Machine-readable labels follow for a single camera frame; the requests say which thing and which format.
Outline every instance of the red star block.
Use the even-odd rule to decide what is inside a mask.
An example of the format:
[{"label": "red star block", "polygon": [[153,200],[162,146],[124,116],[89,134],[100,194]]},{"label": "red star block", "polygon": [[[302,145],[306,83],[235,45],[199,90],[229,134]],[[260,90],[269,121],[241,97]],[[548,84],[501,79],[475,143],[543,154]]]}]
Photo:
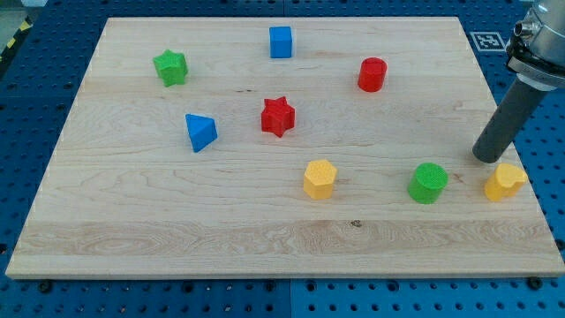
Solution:
[{"label": "red star block", "polygon": [[279,138],[294,127],[294,109],[286,102],[286,97],[265,100],[265,109],[261,113],[261,130],[271,132]]}]

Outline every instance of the blue cube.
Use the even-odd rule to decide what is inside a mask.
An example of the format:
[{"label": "blue cube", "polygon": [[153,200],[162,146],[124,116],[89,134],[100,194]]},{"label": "blue cube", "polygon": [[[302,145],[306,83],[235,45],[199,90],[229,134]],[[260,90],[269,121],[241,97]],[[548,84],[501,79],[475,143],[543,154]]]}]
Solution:
[{"label": "blue cube", "polygon": [[292,57],[292,32],[290,26],[272,26],[268,29],[271,37],[271,58]]},{"label": "blue cube", "polygon": [[212,118],[186,114],[186,126],[192,150],[196,153],[218,138],[215,121]]}]

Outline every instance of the green block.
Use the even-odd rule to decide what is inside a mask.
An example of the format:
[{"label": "green block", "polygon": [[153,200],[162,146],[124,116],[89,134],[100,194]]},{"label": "green block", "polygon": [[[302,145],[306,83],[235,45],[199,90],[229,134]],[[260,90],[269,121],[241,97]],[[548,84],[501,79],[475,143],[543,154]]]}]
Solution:
[{"label": "green block", "polygon": [[448,173],[435,163],[422,163],[414,171],[408,185],[408,194],[423,204],[432,204],[448,185]]},{"label": "green block", "polygon": [[166,49],[163,54],[153,58],[153,64],[165,87],[185,83],[188,67],[183,53],[175,53]]}]

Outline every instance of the wooden board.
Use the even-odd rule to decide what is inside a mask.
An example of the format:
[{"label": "wooden board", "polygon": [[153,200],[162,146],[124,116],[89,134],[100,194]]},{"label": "wooden board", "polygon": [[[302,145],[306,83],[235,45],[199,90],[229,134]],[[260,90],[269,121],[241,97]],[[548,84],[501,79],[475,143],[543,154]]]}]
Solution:
[{"label": "wooden board", "polygon": [[[290,25],[292,59],[268,57]],[[163,87],[152,57],[188,56]],[[365,57],[385,87],[357,87]],[[296,127],[260,131],[264,98]],[[109,19],[7,275],[12,278],[559,276],[563,261],[530,185],[500,203],[471,147],[495,103],[456,18]],[[185,113],[215,118],[194,154]],[[334,196],[302,190],[311,160],[339,170]],[[511,148],[503,162],[519,163]],[[406,192],[420,163],[449,184]]]}]

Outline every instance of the toy block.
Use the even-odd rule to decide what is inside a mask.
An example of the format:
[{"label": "toy block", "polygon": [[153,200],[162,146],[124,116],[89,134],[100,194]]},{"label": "toy block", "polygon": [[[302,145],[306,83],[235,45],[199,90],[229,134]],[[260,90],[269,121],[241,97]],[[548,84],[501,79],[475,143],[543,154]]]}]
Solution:
[{"label": "toy block", "polygon": [[185,83],[188,67],[183,53],[175,53],[166,49],[163,54],[153,58],[153,64],[165,87]]},{"label": "toy block", "polygon": [[485,182],[485,195],[490,201],[513,197],[528,181],[526,172],[513,164],[501,163]]},{"label": "toy block", "polygon": [[195,153],[218,138],[212,118],[186,114],[186,127]]},{"label": "toy block", "polygon": [[311,161],[304,173],[304,191],[314,200],[329,199],[336,175],[337,168],[328,160]]},{"label": "toy block", "polygon": [[408,185],[408,194],[422,204],[438,200],[443,188],[448,185],[448,173],[435,163],[422,163],[414,171]]},{"label": "toy block", "polygon": [[361,63],[358,86],[366,92],[378,92],[387,75],[387,63],[377,57],[369,57]]},{"label": "toy block", "polygon": [[271,38],[271,58],[292,57],[292,32],[290,26],[272,26],[268,29]]},{"label": "toy block", "polygon": [[266,99],[261,112],[261,131],[271,132],[281,138],[287,129],[293,128],[295,110],[286,102],[286,97]]}]

